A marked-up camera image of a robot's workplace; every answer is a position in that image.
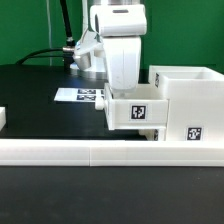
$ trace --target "black surface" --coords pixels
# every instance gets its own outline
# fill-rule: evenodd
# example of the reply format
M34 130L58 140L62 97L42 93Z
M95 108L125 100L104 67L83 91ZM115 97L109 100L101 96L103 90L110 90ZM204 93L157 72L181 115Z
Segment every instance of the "black surface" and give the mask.
M60 87L103 89L104 81L71 76L63 67L0 66L0 106L7 107L0 138L145 140L137 131L109 131L94 103L56 103Z
M222 168L0 168L0 223L223 224Z
M96 129L84 109L92 111L91 106L53 102L57 87L103 86L78 80L62 68L1 66L0 102L8 105L8 127L1 137L67 138L70 133L74 138L72 132L80 129L80 136L90 138ZM103 113L94 116L101 119ZM81 128L81 118L88 133ZM105 125L101 122L97 129ZM60 130L53 129L55 124ZM105 129L100 135L109 136ZM14 223L223 224L224 169L0 167L0 224Z

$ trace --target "green background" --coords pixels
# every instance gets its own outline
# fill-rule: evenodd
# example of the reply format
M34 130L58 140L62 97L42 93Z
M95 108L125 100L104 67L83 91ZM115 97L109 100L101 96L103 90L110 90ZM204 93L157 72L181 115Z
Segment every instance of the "green background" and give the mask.
M75 40L82 31L81 0L67 0ZM147 35L142 37L141 67L206 66L224 72L223 0L145 0ZM50 0L52 45L65 45L59 0ZM49 48L45 0L0 4L0 64L13 64L33 51ZM26 64L49 65L49 59ZM63 65L53 59L54 65Z

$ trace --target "open box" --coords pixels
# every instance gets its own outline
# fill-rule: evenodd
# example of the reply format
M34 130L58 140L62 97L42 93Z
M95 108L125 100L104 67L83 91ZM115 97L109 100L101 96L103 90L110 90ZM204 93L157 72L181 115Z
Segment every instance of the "open box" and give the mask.
M120 99L105 85L109 130L149 140L224 140L224 76L205 67L150 66L149 83Z

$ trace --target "white edge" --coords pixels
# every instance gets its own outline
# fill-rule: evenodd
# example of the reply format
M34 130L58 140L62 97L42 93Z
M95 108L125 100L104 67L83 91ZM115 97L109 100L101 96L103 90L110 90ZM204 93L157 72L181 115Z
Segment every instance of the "white edge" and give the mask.
M224 166L224 144L1 139L0 165Z

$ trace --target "metal part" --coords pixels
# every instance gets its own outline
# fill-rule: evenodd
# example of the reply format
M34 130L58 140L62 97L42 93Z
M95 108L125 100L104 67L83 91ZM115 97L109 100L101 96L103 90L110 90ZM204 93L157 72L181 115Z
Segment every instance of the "metal part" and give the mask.
M65 53L74 53L75 47L65 46L62 48Z
M141 0L88 0L89 5L135 5Z
M89 52L83 55L75 55L73 58L80 70L86 70L91 67Z
M90 80L107 80L106 72L81 71L70 68L71 75L80 76Z

